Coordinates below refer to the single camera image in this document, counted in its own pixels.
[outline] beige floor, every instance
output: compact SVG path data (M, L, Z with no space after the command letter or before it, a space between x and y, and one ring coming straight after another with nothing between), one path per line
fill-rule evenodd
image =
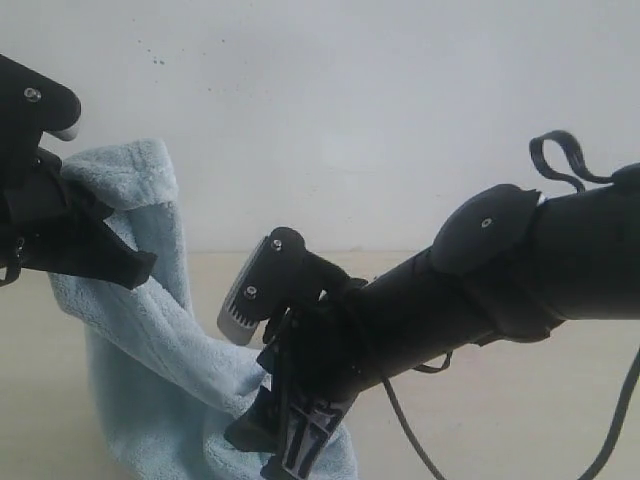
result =
M332 255L372 277L404 254ZM194 301L215 317L242 255L192 258ZM53 302L47 279L26 273L0 289L0 479L128 478L104 452L86 388L82 329ZM544 344L466 348L451 370L406 373L394 384L415 431L451 480L571 480L604 438L639 322L583 322ZM348 418L363 480L427 479L380 389ZM600 478L640 478L640 400Z

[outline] light blue towel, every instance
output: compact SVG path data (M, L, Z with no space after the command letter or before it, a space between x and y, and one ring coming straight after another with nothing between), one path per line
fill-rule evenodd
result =
M235 450L223 432L270 379L255 350L208 337L194 318L164 144L87 151L66 160L62 172L116 209L108 223L130 246L159 255L152 278L134 291L50 275L62 310L87 325L90 384L112 455L139 479L258 480L268 456ZM311 478L357 479L345 427Z

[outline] towel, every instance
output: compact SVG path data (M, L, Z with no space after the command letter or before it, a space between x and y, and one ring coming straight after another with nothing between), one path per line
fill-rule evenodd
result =
M223 433L270 377L256 364L256 350L208 337L194 317L178 186L164 143L86 151L67 159L62 175L116 210L107 223L125 242L159 256L152 277L133 291L49 275L60 308L86 325L89 383L111 454L143 480L260 479L269 456L237 451ZM344 426L310 478L357 479Z

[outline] white background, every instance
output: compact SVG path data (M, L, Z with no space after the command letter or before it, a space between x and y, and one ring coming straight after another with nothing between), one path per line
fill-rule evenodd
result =
M166 141L193 251L278 225L413 250L497 183L568 193L530 164L547 130L637 161L638 25L635 0L0 0L0 51L81 98L56 152Z

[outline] table surface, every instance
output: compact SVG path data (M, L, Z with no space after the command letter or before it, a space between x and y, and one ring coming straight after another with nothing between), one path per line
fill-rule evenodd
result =
M405 253L329 257L371 278ZM245 255L190 259L193 297L207 333ZM0 289L0 469L13 480L120 480L87 388L83 329L62 314L44 274L25 272ZM469 347L451 369L407 372L396 386L407 417L451 479L577 478L597 453L640 343L640 322L581 322L535 345ZM602 480L637 478L640 403ZM403 437L384 391L361 395L347 418L364 480L430 478Z

